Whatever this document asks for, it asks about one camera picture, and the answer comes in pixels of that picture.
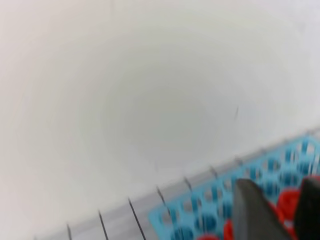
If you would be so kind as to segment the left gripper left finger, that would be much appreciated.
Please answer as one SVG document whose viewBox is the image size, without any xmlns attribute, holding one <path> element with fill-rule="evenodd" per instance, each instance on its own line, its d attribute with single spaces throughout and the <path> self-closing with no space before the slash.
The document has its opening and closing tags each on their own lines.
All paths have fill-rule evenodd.
<svg viewBox="0 0 320 240">
<path fill-rule="evenodd" d="M 235 240 L 292 240 L 260 187 L 240 178 L 233 191 L 232 228 Z"/>
</svg>

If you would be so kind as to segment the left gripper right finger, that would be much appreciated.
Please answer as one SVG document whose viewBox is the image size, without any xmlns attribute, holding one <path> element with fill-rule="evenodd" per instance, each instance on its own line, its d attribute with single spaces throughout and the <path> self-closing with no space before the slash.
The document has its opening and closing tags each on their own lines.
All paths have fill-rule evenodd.
<svg viewBox="0 0 320 240">
<path fill-rule="evenodd" d="M 294 215 L 294 231 L 298 240 L 320 239 L 320 177 L 306 177 Z"/>
</svg>

